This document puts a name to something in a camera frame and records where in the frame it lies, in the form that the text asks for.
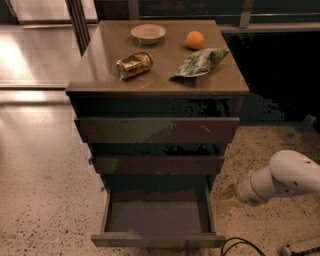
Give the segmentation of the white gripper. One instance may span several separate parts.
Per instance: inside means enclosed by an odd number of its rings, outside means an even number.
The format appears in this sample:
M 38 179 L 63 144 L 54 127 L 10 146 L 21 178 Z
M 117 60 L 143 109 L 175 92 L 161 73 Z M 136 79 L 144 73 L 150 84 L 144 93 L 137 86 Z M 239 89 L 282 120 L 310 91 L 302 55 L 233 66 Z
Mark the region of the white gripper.
M 220 199 L 229 200 L 236 197 L 239 202 L 252 207 L 264 204 L 265 200 L 253 188 L 251 182 L 252 174 L 252 171 L 246 172 L 237 179 L 236 183 L 231 183 L 224 188 L 220 193 Z

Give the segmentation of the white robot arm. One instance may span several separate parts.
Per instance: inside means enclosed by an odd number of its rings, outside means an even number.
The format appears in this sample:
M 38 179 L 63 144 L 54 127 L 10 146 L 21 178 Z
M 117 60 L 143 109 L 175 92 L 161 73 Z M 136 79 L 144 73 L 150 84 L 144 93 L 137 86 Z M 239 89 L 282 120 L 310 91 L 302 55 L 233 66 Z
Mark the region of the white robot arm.
M 257 207 L 273 198 L 306 193 L 320 193 L 320 165 L 297 151 L 282 150 L 266 167 L 241 174 L 220 192 L 219 199 Z

